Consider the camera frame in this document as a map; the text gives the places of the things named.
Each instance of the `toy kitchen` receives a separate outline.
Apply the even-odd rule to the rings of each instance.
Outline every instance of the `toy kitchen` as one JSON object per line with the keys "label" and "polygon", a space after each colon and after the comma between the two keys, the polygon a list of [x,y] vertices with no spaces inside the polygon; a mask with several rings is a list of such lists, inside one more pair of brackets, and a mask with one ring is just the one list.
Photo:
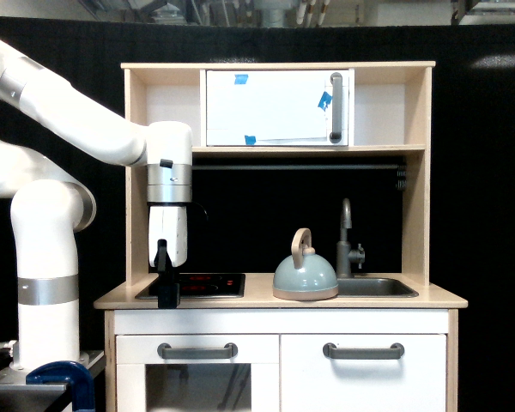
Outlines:
{"label": "toy kitchen", "polygon": [[202,207],[159,308],[151,175],[126,168],[126,280],[94,302],[107,411],[456,412],[467,301],[429,281],[434,62],[122,67],[128,120],[191,127]]}

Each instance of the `sink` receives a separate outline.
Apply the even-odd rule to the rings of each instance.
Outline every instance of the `sink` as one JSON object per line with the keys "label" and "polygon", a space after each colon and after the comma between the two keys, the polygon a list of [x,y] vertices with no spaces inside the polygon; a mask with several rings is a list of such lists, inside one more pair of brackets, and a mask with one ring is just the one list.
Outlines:
{"label": "sink", "polygon": [[338,279],[338,297],[414,298],[418,293],[397,279],[376,277]]}

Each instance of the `oven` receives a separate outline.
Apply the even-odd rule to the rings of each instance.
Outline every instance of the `oven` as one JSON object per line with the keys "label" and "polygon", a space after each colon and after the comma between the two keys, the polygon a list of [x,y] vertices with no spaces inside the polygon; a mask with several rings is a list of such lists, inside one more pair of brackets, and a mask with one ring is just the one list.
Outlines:
{"label": "oven", "polygon": [[118,412],[275,412],[278,335],[117,336]]}

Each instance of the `stove top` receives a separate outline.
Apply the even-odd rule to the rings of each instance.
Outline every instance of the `stove top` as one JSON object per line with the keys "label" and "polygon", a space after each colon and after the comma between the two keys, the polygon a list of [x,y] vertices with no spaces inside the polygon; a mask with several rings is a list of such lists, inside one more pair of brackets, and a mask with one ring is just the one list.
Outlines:
{"label": "stove top", "polygon": [[[136,295],[136,299],[157,299],[154,284]],[[183,298],[241,298],[244,296],[244,273],[182,273],[176,276]]]}

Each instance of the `gray kettle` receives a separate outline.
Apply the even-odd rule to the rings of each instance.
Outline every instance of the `gray kettle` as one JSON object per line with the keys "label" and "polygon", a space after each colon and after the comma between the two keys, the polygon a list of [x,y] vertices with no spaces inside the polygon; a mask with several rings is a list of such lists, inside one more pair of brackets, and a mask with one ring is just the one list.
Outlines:
{"label": "gray kettle", "polygon": [[315,253],[311,230],[299,229],[292,240],[292,255],[276,268],[273,295],[285,300],[322,300],[337,295],[334,268]]}

